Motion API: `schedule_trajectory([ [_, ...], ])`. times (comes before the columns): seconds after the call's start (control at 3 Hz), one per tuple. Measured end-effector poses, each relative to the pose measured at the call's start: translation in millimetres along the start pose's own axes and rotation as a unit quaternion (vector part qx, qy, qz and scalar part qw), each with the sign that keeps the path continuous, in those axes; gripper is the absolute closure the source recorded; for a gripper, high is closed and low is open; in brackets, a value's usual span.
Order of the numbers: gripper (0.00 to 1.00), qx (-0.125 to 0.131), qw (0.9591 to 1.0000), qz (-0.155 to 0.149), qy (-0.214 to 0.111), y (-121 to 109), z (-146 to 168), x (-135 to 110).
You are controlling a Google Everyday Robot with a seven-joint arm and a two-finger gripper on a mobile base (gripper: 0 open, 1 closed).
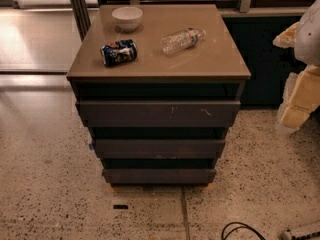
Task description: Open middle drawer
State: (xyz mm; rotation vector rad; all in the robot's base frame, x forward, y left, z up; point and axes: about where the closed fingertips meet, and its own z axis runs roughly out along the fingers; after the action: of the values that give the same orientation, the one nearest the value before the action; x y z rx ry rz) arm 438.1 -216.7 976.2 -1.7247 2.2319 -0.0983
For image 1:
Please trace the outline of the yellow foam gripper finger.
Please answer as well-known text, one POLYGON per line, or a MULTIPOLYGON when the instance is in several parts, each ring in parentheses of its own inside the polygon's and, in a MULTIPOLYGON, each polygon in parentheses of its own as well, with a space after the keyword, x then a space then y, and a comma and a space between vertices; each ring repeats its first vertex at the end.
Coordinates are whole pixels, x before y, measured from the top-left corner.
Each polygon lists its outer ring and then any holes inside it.
POLYGON ((320 67, 307 65, 299 74, 289 74, 277 123, 284 129, 298 130, 319 106, 320 67))
POLYGON ((274 38, 273 44, 279 48, 293 48, 295 45, 297 27, 298 22, 289 26, 286 30, 274 38))

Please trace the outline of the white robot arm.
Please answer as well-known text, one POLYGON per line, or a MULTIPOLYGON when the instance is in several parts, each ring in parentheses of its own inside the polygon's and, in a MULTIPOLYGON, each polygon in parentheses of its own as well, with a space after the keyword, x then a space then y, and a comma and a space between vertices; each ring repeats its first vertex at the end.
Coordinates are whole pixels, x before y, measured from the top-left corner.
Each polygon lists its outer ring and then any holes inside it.
POLYGON ((289 74, 277 113, 277 128, 291 134, 320 106, 320 0, 298 22, 277 35, 273 45, 293 48, 295 58, 306 64, 300 73, 289 74))

